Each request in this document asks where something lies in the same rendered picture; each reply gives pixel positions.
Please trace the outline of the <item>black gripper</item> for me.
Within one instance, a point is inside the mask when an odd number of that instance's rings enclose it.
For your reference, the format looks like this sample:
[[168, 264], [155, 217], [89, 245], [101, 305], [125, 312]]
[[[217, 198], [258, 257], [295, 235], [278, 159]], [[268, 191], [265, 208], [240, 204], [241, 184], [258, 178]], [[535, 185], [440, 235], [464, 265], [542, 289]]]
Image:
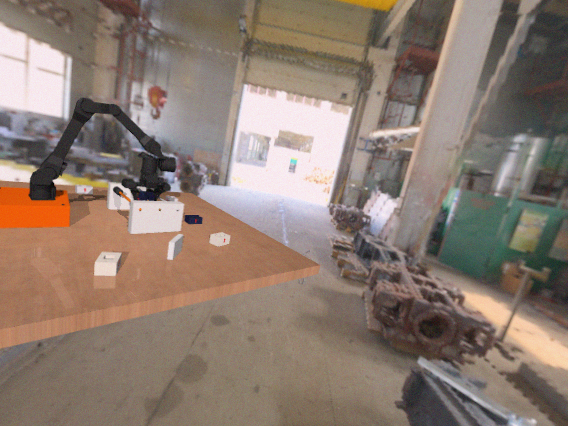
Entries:
[[[145, 183], [142, 183], [142, 177], [144, 174], [146, 175], [154, 175], [154, 173], [156, 173], [156, 170], [148, 170], [148, 169], [140, 169], [141, 172], [141, 176], [139, 181], [140, 182], [135, 182], [135, 180], [133, 179], [123, 179], [121, 185], [123, 185], [125, 188], [129, 188], [133, 194], [133, 200], [137, 200], [137, 191], [138, 189], [136, 189], [137, 186], [141, 186], [141, 187], [145, 187]], [[157, 174], [157, 173], [156, 173]], [[159, 186], [157, 189], [154, 189], [154, 195], [155, 195], [155, 201], [157, 201], [157, 199], [159, 198], [159, 196], [166, 191], [171, 191], [171, 185], [168, 184], [167, 182], [164, 182], [163, 186]]]

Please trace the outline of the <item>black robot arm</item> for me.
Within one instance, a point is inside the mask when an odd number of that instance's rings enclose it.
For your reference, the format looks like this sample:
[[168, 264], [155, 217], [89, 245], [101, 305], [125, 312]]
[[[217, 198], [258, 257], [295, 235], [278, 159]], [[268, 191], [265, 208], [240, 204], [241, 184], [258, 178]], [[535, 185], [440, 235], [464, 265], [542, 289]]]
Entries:
[[[157, 170], [158, 162], [158, 168], [160, 168], [161, 171], [176, 171], [176, 158], [164, 156], [159, 143], [146, 135], [146, 133], [123, 113], [118, 105], [94, 102], [91, 99], [81, 98], [77, 101], [72, 119], [61, 136], [54, 152], [41, 163], [40, 169], [34, 171], [30, 177], [29, 197], [31, 200], [55, 200], [56, 187], [52, 180], [56, 180], [59, 176], [62, 177], [63, 171], [67, 168], [67, 163], [64, 162], [65, 156], [74, 143], [82, 126], [95, 113], [113, 115], [138, 139], [143, 149], [150, 154], [145, 155], [142, 152], [138, 155], [140, 158], [143, 158], [141, 168]], [[151, 155], [156, 155], [159, 158], [155, 158]], [[142, 183], [145, 183], [146, 188], [157, 189], [158, 185], [163, 186], [164, 178], [158, 177], [156, 173], [154, 173], [154, 175], [144, 174]]]

